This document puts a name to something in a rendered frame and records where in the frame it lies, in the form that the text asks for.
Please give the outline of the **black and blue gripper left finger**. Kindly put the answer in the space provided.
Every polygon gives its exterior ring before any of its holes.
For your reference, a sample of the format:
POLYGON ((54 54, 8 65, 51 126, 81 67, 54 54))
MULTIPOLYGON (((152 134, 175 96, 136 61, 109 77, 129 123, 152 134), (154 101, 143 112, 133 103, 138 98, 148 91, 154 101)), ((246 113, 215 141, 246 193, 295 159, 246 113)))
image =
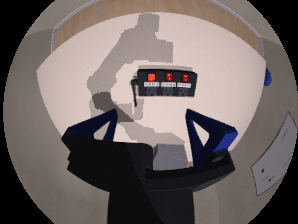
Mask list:
POLYGON ((99 130, 106 123, 109 123, 106 134, 102 140, 113 141, 116 125, 117 125, 118 114, 116 108, 107 111, 101 115, 82 121, 75 125, 67 128, 65 133, 74 134, 80 137, 94 139, 94 133, 99 130))

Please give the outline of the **black power strip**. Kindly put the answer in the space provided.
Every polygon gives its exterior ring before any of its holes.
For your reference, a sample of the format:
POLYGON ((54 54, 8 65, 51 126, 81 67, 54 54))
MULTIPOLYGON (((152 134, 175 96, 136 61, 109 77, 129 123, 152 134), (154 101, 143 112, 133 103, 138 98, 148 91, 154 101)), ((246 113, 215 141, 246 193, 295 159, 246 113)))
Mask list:
POLYGON ((137 79, 131 80, 134 106, 138 96, 194 97, 198 74, 193 71, 174 69, 139 69, 137 79))

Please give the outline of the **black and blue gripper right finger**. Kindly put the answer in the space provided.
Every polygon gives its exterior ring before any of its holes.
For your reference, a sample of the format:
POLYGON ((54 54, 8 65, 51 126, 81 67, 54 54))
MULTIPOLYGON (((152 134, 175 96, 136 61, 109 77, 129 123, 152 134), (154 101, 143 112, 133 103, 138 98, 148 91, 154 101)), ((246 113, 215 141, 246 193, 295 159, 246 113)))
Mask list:
POLYGON ((185 119, 190 140, 193 167, 203 165, 214 152, 228 149, 238 135, 235 127, 202 115, 189 108, 186 110, 185 119), (192 120, 209 133, 209 139, 204 146, 192 120))

